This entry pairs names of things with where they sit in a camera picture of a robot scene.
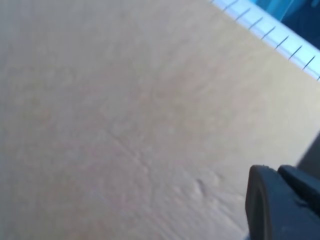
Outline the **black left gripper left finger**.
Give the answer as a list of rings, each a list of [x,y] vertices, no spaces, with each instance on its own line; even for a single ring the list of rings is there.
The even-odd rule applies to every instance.
[[[250,167],[245,212],[251,240],[320,238],[320,215],[268,166]]]

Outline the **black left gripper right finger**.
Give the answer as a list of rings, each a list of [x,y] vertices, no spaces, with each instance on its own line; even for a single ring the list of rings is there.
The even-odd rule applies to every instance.
[[[320,181],[291,165],[281,165],[277,172],[317,215],[320,214]]]

